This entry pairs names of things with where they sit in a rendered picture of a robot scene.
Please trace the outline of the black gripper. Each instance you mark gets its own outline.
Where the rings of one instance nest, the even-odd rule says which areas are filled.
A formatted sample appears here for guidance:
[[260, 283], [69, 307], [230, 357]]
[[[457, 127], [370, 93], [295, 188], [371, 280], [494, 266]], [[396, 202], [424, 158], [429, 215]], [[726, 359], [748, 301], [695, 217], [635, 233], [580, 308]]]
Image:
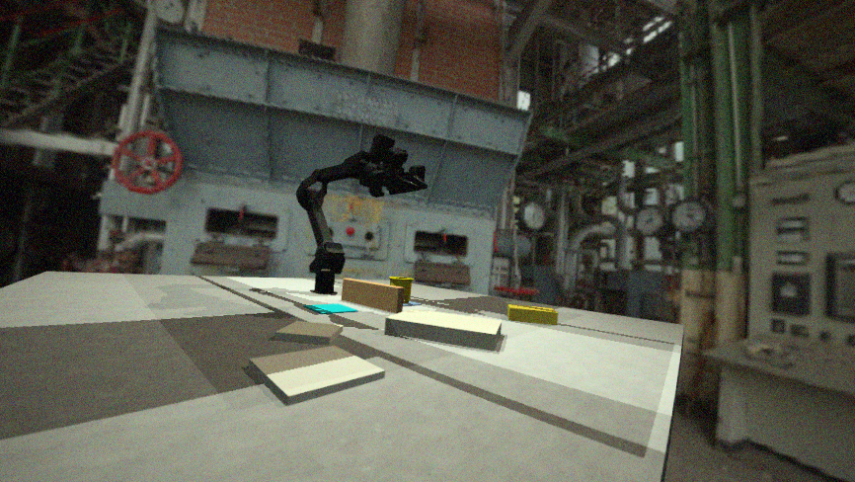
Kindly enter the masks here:
[[425, 183], [426, 167], [423, 165], [414, 165], [409, 168], [409, 172], [403, 172], [403, 167], [389, 169], [390, 172], [379, 170], [378, 165], [374, 171], [369, 174], [369, 192], [373, 197], [383, 197], [382, 186], [386, 187], [389, 195], [396, 195], [407, 192], [414, 192], [426, 189], [428, 184]]

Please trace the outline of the yellow rectangular block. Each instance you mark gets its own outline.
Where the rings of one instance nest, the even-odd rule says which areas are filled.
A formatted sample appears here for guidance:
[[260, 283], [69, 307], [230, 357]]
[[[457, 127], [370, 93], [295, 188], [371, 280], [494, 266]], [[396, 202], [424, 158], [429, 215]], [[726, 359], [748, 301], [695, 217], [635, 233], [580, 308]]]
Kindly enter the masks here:
[[511, 321], [557, 325], [557, 317], [552, 308], [507, 304], [507, 318]]

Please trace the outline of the tan wooden plank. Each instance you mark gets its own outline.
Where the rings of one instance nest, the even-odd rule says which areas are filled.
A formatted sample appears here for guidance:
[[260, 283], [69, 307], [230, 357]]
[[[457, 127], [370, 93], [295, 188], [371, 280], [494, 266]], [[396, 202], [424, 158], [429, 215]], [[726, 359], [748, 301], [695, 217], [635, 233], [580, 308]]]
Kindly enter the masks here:
[[342, 300], [395, 314], [402, 313], [404, 288], [369, 281], [344, 279]]

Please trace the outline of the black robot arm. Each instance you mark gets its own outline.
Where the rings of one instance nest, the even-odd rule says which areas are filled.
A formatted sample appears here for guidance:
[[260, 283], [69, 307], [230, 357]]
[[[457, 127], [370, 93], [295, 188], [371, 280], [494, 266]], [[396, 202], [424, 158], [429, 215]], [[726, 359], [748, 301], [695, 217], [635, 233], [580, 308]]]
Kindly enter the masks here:
[[[335, 243], [330, 233], [325, 215], [322, 210], [323, 197], [327, 194], [327, 185], [344, 179], [359, 179], [359, 184], [369, 187], [369, 174], [378, 165], [383, 163], [379, 170], [390, 172], [393, 168], [402, 167], [406, 162], [408, 154], [406, 150], [393, 148], [395, 141], [382, 134], [376, 134], [370, 152], [361, 150], [355, 155], [345, 159], [343, 164], [316, 169], [313, 174], [303, 180], [296, 191], [299, 204], [304, 207], [309, 215], [309, 221], [317, 243], [315, 259], [309, 265], [310, 273], [316, 274], [314, 289], [315, 293], [337, 293], [334, 292], [335, 274], [340, 275], [343, 271], [346, 257], [341, 243]], [[310, 188], [316, 182], [322, 183], [319, 190]], [[329, 270], [329, 271], [321, 271]]]

